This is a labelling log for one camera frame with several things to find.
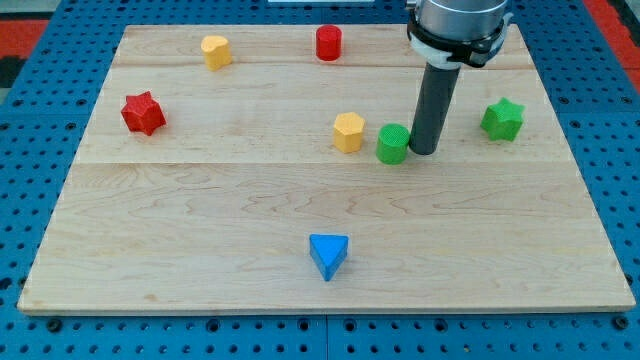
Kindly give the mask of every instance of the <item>green star block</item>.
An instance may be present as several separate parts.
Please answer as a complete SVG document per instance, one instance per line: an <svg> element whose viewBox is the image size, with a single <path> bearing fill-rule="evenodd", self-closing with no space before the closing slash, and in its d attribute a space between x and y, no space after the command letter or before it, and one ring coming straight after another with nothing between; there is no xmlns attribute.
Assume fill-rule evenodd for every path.
<svg viewBox="0 0 640 360"><path fill-rule="evenodd" d="M489 105L480 125L488 134L489 140L515 140L522 126L523 105L514 104L506 98L497 104Z"/></svg>

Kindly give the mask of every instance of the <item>red star block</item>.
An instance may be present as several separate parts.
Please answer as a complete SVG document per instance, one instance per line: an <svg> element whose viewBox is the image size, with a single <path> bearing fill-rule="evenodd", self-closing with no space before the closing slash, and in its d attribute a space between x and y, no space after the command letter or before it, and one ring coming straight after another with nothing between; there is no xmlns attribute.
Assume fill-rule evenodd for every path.
<svg viewBox="0 0 640 360"><path fill-rule="evenodd" d="M167 122L158 104L147 91L136 96L127 96L127 104L120 112L130 131L142 131L151 136L156 128Z"/></svg>

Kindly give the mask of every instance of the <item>blue triangular prism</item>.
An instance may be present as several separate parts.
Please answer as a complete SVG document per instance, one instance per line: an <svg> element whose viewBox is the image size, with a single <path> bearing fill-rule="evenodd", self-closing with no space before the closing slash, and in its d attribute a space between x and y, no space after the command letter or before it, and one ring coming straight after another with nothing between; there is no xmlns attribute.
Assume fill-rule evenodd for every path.
<svg viewBox="0 0 640 360"><path fill-rule="evenodd" d="M347 257L349 237L344 235L311 234L311 257L318 266L325 281L331 280L333 275Z"/></svg>

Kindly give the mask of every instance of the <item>blue pegboard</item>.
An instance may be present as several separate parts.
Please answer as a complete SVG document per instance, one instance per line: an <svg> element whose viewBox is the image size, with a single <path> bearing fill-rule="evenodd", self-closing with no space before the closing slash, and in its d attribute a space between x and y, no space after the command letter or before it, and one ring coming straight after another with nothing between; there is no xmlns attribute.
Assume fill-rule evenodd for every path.
<svg viewBox="0 0 640 360"><path fill-rule="evenodd" d="M31 318L15 304L128 24L404 23L403 1L64 0L0 106L0 357L636 359L640 312L517 316ZM636 297L638 94L580 1L512 10Z"/></svg>

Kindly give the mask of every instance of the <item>yellow hexagon prism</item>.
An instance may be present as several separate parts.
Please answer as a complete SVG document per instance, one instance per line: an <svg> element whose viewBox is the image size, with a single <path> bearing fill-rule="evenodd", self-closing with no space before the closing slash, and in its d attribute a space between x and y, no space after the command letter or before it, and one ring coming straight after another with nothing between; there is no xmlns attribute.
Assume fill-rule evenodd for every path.
<svg viewBox="0 0 640 360"><path fill-rule="evenodd" d="M338 114L333 125L333 145L345 154L360 150L364 123L354 112Z"/></svg>
<svg viewBox="0 0 640 360"><path fill-rule="evenodd" d="M229 40L224 36L205 36L200 43L204 62L211 71L216 71L225 65L231 64L231 49Z"/></svg>

